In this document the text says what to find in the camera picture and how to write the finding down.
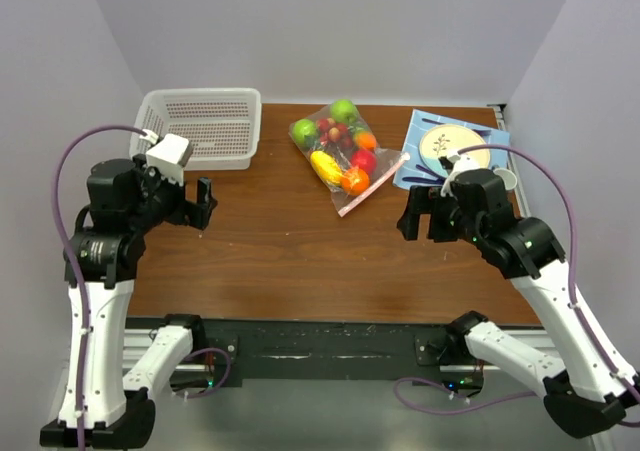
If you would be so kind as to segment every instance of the wood surface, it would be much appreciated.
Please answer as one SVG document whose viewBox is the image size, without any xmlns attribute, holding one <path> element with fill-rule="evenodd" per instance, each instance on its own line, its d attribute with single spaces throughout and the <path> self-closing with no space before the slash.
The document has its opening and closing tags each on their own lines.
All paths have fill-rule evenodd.
<svg viewBox="0 0 640 451">
<path fill-rule="evenodd" d="M 477 310 L 501 324 L 537 323 L 524 299 L 464 242 L 405 242 L 396 230 L 407 192 L 384 184 L 346 217 L 288 136 L 317 105 L 265 104 L 246 171 L 213 179 L 219 205 L 202 238 L 162 225 L 147 251 L 130 315 L 448 322 Z M 420 108 L 495 126 L 489 108 Z M 382 147 L 401 149 L 411 107 L 359 106 Z"/>
</svg>

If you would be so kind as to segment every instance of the clear plastic bag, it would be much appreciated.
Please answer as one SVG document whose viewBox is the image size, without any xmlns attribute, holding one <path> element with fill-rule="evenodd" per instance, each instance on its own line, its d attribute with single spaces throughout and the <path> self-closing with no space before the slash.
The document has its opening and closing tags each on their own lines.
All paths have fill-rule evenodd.
<svg viewBox="0 0 640 451">
<path fill-rule="evenodd" d="M 404 159 L 384 149 L 348 99 L 339 99 L 289 126 L 289 136 L 331 191 L 344 216 L 393 176 Z"/>
</svg>

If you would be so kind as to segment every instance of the yellow banana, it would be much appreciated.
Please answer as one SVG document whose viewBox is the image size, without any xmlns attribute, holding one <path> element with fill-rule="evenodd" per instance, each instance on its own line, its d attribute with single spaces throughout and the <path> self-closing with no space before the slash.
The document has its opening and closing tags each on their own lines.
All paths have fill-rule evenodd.
<svg viewBox="0 0 640 451">
<path fill-rule="evenodd" d="M 314 151 L 311 153 L 309 160 L 311 161 L 311 167 L 320 176 L 320 179 L 327 184 L 340 185 L 342 170 L 335 159 L 324 151 Z"/>
</svg>

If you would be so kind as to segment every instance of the plate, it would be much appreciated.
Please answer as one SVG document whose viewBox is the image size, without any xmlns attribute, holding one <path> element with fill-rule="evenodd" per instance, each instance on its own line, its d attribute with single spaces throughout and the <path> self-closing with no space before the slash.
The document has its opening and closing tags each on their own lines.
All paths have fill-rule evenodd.
<svg viewBox="0 0 640 451">
<path fill-rule="evenodd" d="M 438 158 L 446 156 L 454 149 L 468 148 L 487 144 L 478 133 L 472 129 L 465 128 L 458 124 L 440 124 L 427 131 L 422 139 L 418 150 L 420 158 L 434 173 L 442 178 L 447 177 L 447 172 L 440 164 Z M 479 149 L 469 153 L 473 159 L 483 168 L 489 167 L 491 153 L 488 149 Z"/>
</svg>

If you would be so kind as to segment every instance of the white basket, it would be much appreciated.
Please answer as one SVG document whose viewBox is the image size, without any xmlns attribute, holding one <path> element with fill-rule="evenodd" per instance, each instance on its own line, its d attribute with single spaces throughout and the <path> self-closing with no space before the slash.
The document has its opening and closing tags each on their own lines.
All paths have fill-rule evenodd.
<svg viewBox="0 0 640 451">
<path fill-rule="evenodd" d="M 187 138 L 194 147 L 187 170 L 247 169 L 258 149 L 261 115 L 255 89 L 162 89 L 144 97 L 135 126 Z M 148 147 L 133 135 L 129 154 Z"/>
</svg>

